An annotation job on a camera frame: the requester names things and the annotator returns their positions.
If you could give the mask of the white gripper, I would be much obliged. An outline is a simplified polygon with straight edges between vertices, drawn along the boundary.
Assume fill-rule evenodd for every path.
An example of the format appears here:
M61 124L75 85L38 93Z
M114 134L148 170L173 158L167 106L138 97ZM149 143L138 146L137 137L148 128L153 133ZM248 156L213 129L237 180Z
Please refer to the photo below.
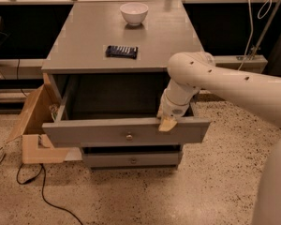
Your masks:
M184 116L187 110L188 105L176 105L163 94L156 114L156 118L160 119L158 130L161 132L171 131L177 125L175 118Z

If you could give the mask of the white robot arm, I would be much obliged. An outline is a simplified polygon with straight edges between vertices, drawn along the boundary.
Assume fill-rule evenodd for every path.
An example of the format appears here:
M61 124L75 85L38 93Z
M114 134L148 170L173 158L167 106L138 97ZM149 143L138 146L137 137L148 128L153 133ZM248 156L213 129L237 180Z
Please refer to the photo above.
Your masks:
M160 100L161 131L172 130L200 89L234 103L281 128L281 78L217 67L207 52L179 52L168 63L170 82ZM259 182L252 225L281 225L281 140Z

